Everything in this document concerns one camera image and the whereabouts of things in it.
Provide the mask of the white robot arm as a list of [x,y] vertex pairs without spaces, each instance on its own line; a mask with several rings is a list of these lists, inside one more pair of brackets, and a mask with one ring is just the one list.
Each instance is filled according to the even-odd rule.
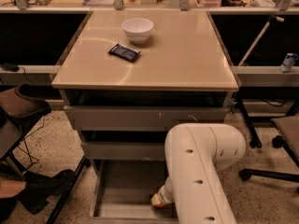
[[173,203],[179,224],[236,224],[217,172],[239,161],[245,151],[245,138],[233,126],[175,126],[164,142],[168,178],[151,204],[164,207]]

